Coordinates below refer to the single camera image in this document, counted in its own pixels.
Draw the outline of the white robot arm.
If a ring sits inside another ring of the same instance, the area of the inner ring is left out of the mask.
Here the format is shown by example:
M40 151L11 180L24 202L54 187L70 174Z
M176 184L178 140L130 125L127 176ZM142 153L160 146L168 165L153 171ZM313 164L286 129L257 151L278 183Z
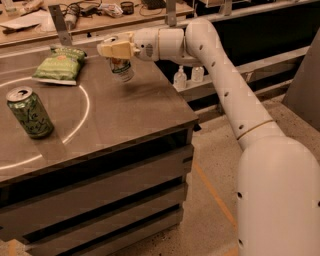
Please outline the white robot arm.
M213 24L144 28L107 37L106 58L204 67L243 151L238 167L239 256L320 256L320 165L286 136L227 57Z

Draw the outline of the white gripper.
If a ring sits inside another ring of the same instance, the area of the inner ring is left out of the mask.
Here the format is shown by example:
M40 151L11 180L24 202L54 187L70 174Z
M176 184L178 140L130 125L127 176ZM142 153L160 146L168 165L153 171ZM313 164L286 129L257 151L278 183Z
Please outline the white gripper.
M158 41L157 29L143 28L107 35L104 43L97 45L97 51L107 58L130 59L135 56L144 61L158 61Z

